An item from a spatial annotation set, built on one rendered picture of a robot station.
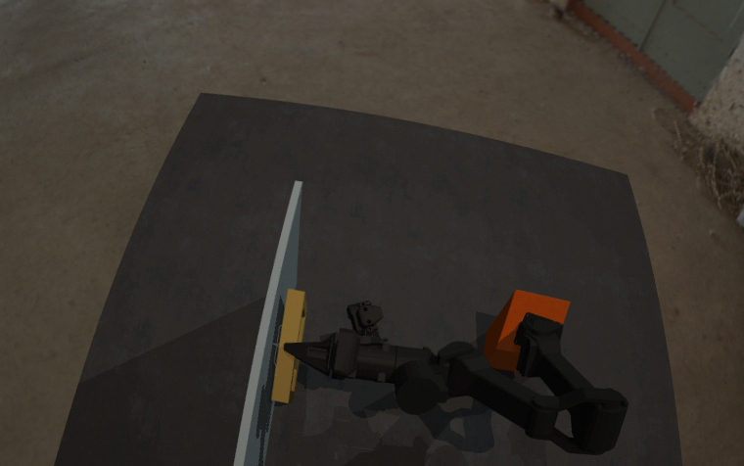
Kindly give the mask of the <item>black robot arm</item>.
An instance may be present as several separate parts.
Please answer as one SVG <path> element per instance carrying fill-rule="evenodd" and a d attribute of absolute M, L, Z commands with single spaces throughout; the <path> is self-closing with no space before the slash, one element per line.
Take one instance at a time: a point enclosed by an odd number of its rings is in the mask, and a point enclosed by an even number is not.
<path fill-rule="evenodd" d="M 382 309 L 361 301 L 348 305 L 348 318 L 360 344 L 382 344 L 377 322 Z M 527 314 L 529 316 L 527 316 Z M 395 346 L 396 403 L 408 414 L 431 411 L 451 397 L 470 396 L 523 428 L 532 439 L 552 441 L 566 452 L 601 455 L 613 449 L 625 420 L 628 400 L 611 388 L 594 388 L 561 353 L 563 324 L 528 312 L 514 344 L 520 346 L 516 370 L 540 377 L 554 396 L 543 396 L 490 367 L 487 356 L 466 342 L 452 342 L 435 355 Z M 517 343 L 516 343 L 517 341 Z M 573 438 L 556 429 L 558 412 L 571 414 Z"/>

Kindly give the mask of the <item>wooden picture frame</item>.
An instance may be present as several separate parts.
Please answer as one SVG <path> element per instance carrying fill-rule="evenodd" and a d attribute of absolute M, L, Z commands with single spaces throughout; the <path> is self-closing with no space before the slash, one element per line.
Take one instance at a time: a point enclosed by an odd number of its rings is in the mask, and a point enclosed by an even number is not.
<path fill-rule="evenodd" d="M 287 290 L 286 305 L 283 314 L 283 323 L 279 326 L 281 328 L 281 338 L 279 347 L 276 347 L 274 358 L 276 357 L 277 349 L 277 364 L 275 367 L 275 377 L 273 382 L 272 398 L 271 400 L 280 401 L 283 403 L 294 402 L 295 389 L 297 384 L 297 375 L 299 371 L 299 360 L 289 352 L 284 350 L 285 343 L 301 343 L 304 332 L 304 323 L 307 313 L 307 301 L 302 291 Z M 279 331 L 278 329 L 278 331 Z M 279 339 L 279 334 L 277 338 Z"/>

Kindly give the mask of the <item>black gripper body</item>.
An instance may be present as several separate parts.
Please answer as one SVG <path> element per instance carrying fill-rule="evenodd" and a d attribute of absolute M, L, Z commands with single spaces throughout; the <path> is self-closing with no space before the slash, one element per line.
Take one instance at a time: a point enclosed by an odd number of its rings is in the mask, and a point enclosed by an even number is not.
<path fill-rule="evenodd" d="M 332 379 L 359 379 L 390 383 L 395 369 L 396 348 L 390 343 L 360 344 L 354 330 L 340 328 L 334 343 Z"/>

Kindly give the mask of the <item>dark grey wall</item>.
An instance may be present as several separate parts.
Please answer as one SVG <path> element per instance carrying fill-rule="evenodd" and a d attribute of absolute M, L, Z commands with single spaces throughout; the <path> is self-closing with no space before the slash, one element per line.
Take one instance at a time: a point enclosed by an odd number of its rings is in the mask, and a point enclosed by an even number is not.
<path fill-rule="evenodd" d="M 279 347 L 287 290 L 297 288 L 302 182 L 295 181 L 281 232 L 276 258 L 269 279 L 265 305 L 259 325 L 252 370 L 245 397 L 234 466 L 265 466 L 275 400 L 274 358 Z M 279 331 L 278 331 L 279 329 Z M 277 338 L 279 334 L 278 344 Z"/>

